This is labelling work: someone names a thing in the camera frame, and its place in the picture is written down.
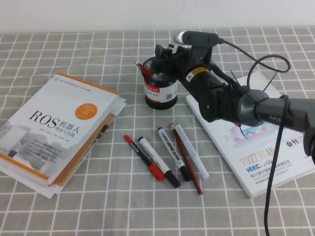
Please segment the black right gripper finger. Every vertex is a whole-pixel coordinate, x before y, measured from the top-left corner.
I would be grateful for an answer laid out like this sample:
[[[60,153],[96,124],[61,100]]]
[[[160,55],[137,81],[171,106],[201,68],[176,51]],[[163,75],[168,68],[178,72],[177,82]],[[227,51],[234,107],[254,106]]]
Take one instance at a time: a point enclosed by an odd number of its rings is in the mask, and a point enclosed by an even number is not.
[[[168,60],[173,54],[173,45],[169,44],[166,48],[157,44],[155,47],[155,58],[157,60]]]

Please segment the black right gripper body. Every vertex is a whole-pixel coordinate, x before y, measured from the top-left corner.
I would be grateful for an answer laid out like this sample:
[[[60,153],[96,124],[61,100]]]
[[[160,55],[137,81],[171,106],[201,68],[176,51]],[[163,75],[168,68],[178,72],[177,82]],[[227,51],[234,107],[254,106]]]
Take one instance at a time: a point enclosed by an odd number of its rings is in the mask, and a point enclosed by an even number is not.
[[[211,63],[213,48],[179,46],[168,60],[153,61],[156,70],[177,79],[199,105],[202,117],[241,122],[241,86]]]

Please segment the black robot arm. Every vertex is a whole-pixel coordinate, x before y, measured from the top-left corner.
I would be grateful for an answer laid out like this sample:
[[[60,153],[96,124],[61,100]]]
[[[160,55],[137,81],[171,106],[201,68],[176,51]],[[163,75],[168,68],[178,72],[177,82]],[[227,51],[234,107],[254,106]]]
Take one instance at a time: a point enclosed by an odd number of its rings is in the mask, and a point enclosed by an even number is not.
[[[247,126],[266,121],[304,134],[304,151],[315,155],[315,101],[313,99],[270,98],[257,89],[239,85],[211,63],[212,48],[190,49],[179,46],[176,52],[155,47],[152,67],[175,79],[198,102],[202,117]]]

